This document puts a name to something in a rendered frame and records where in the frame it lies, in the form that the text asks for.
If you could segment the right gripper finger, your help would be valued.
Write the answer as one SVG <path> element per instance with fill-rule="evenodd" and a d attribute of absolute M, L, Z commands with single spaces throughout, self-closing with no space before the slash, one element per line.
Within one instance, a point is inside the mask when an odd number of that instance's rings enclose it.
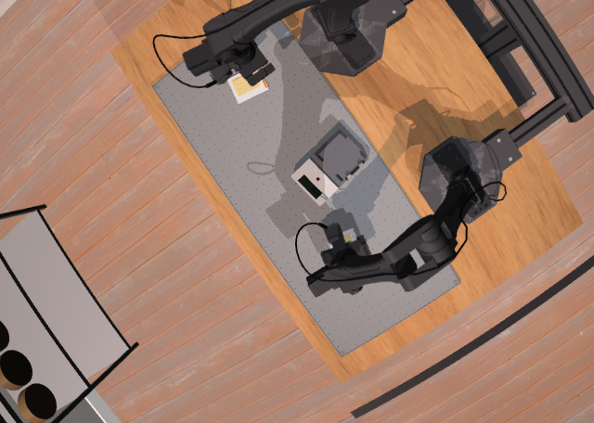
<path fill-rule="evenodd" d="M 274 68 L 274 66 L 272 65 L 272 63 L 269 63 L 269 64 L 268 64 L 268 65 L 266 65 L 266 66 L 265 66 L 263 69 L 264 69 L 264 70 L 265 70 L 265 72 L 267 73 L 267 76 L 268 76 L 270 73 L 272 73 L 272 72 L 275 70 L 275 68 Z"/>

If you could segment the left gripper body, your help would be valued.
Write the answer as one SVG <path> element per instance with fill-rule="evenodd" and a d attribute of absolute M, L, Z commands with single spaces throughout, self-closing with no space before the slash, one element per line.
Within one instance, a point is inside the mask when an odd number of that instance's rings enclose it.
<path fill-rule="evenodd" d="M 340 255 L 343 252 L 350 252 L 352 254 L 354 253 L 355 255 L 361 256 L 371 255 L 370 250 L 368 248 L 368 244 L 362 244 L 360 239 L 353 242 L 348 241 L 345 243 L 345 240 L 340 232 L 339 226 L 335 225 L 324 231 L 328 239 L 328 242 L 331 243 L 333 247 L 329 250 L 325 250 L 320 253 L 325 265 L 330 266 L 330 261 L 338 257 L 338 255 Z"/>

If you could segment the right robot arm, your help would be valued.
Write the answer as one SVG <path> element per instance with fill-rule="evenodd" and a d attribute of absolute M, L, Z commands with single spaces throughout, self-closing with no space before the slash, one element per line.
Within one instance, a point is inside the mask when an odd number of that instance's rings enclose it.
<path fill-rule="evenodd" d="M 209 71 L 217 85 L 223 84 L 233 75 L 232 70 L 219 83 L 210 70 L 221 66 L 222 61 L 228 64 L 245 58 L 249 54 L 250 41 L 266 28 L 303 8 L 317 5 L 312 8 L 311 13 L 317 22 L 320 22 L 328 42 L 333 42 L 351 66 L 358 69 L 376 55 L 351 18 L 353 10 L 368 1 L 253 0 L 226 13 L 222 12 L 206 22 L 202 27 L 204 33 L 226 27 L 220 32 L 207 35 L 207 39 L 201 40 L 201 45 L 189 49 L 182 55 L 187 69 L 195 77 Z M 371 56 L 368 58 L 368 55 Z M 356 65 L 358 62 L 360 64 Z"/>

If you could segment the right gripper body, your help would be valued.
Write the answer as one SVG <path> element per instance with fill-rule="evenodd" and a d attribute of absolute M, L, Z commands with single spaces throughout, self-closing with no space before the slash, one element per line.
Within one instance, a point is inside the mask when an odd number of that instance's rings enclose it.
<path fill-rule="evenodd" d="M 225 64 L 222 61 L 222 66 L 210 70 L 214 79 L 219 83 L 229 72 L 234 69 L 235 72 L 239 71 L 241 76 L 248 82 L 250 86 L 254 86 L 260 82 L 267 73 L 264 69 L 260 69 L 268 63 L 263 53 L 257 47 L 257 44 L 252 40 L 250 42 L 249 54 L 239 61 L 234 61 L 229 64 Z M 260 70 L 259 70 L 260 69 Z M 257 71 L 258 70 L 258 71 Z M 255 74 L 253 74 L 257 71 Z"/>

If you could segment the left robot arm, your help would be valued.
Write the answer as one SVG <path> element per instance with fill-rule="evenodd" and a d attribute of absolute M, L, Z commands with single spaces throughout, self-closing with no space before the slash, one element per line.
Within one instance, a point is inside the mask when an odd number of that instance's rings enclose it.
<path fill-rule="evenodd" d="M 448 149 L 449 147 L 451 149 Z M 439 154 L 440 157 L 437 157 Z M 459 161 L 456 157 L 458 157 Z M 307 286 L 315 297 L 332 288 L 334 290 L 340 288 L 343 293 L 355 295 L 364 285 L 378 282 L 400 283 L 404 291 L 409 292 L 422 285 L 455 260 L 456 257 L 439 269 L 417 276 L 387 276 L 387 274 L 395 273 L 422 272 L 437 267 L 450 259 L 456 254 L 455 247 L 458 245 L 456 238 L 461 224 L 459 219 L 460 210 L 463 208 L 462 219 L 467 213 L 471 218 L 474 218 L 492 204 L 483 189 L 474 193 L 474 191 L 482 187 L 481 178 L 477 172 L 471 171 L 471 167 L 454 143 L 449 143 L 433 154 L 433 160 L 449 183 L 446 188 L 445 199 L 434 215 L 430 214 L 419 219 L 381 253 L 360 256 L 345 252 L 338 255 L 338 257 L 330 261 L 330 267 L 325 265 L 312 275 L 324 280 L 354 280 L 324 282 L 308 276 L 306 278 Z M 474 195 L 466 203 L 472 193 Z M 418 266 L 410 255 L 410 252 L 414 249 L 418 251 L 425 262 L 419 269 L 417 269 Z M 366 278 L 366 276 L 373 277 Z"/>

